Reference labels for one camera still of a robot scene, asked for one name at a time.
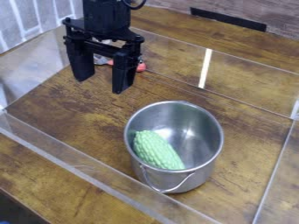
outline metal handle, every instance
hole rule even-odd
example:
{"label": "metal handle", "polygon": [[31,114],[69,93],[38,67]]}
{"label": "metal handle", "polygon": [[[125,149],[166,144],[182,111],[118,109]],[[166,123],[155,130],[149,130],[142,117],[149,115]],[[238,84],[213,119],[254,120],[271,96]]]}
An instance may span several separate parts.
{"label": "metal handle", "polygon": [[189,176],[183,179],[183,181],[181,182],[181,184],[178,184],[178,186],[175,186],[175,187],[173,187],[173,188],[170,188],[170,189],[166,189],[166,190],[163,190],[163,189],[159,189],[158,187],[155,187],[155,185],[153,184],[153,181],[150,180],[150,178],[149,178],[149,175],[147,175],[147,171],[146,171],[146,167],[141,164],[141,168],[142,168],[142,171],[143,171],[143,174],[145,174],[145,181],[146,181],[146,183],[159,192],[159,193],[171,193],[171,192],[174,192],[182,185],[183,185],[183,183],[186,182],[186,180],[193,176],[193,174],[195,173],[195,172],[193,172],[193,173],[190,173],[189,174]]}

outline metal bucket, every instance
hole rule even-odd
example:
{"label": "metal bucket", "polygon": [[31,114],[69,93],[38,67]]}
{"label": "metal bucket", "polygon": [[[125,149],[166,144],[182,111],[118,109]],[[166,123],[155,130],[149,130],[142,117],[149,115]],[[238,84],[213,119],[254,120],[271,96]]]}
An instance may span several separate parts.
{"label": "metal bucket", "polygon": [[[141,130],[153,130],[167,140],[185,170],[159,169],[137,156],[134,140]],[[207,181],[225,137],[221,124],[206,109],[187,101],[154,103],[130,118],[125,138],[135,174],[158,192],[183,193]]]}

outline bitter melon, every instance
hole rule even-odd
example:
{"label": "bitter melon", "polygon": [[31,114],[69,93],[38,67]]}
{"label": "bitter melon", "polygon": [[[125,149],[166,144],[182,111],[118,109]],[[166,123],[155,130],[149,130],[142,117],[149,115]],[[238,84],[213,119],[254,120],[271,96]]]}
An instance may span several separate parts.
{"label": "bitter melon", "polygon": [[185,169],[183,161],[167,141],[151,130],[135,133],[135,154],[150,165],[167,170]]}

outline wooden table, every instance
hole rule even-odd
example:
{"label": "wooden table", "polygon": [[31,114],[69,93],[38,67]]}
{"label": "wooden table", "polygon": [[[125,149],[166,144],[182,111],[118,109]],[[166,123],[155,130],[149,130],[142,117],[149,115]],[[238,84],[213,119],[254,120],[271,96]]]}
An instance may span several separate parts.
{"label": "wooden table", "polygon": [[[298,72],[299,44],[271,34],[153,8],[135,12],[134,26]],[[285,86],[293,83],[290,78]],[[293,124],[287,117],[149,72],[122,95],[111,94],[107,66],[82,84],[67,67],[8,107],[8,113],[134,177],[123,128],[138,109],[162,100],[203,106],[226,133],[210,181],[173,197],[217,221],[250,223]],[[50,222],[157,222],[3,136],[2,143],[0,187]]]}

